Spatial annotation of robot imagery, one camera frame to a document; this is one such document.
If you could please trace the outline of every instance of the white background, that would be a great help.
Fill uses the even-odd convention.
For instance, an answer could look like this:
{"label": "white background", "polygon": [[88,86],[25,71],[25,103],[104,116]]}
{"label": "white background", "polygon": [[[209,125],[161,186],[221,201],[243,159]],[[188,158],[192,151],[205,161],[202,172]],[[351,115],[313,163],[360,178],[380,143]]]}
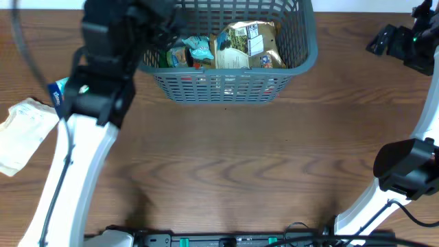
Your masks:
{"label": "white background", "polygon": [[[80,10],[85,0],[20,0],[21,8]],[[411,12],[423,0],[312,0],[317,12]],[[438,0],[433,0],[433,9]],[[0,9],[10,0],[0,0]]]}

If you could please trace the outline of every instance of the gray basket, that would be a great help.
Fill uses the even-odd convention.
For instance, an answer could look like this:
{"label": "gray basket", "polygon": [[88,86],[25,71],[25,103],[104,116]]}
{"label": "gray basket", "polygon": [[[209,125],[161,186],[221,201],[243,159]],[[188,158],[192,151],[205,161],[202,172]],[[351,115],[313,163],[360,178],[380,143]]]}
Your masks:
{"label": "gray basket", "polygon": [[278,51],[288,69],[160,69],[158,51],[146,51],[140,70],[151,73],[169,99],[183,104],[258,104],[272,101],[293,76],[317,59],[316,24],[311,0],[177,0],[194,15],[190,33],[219,34],[229,23],[281,24]]}

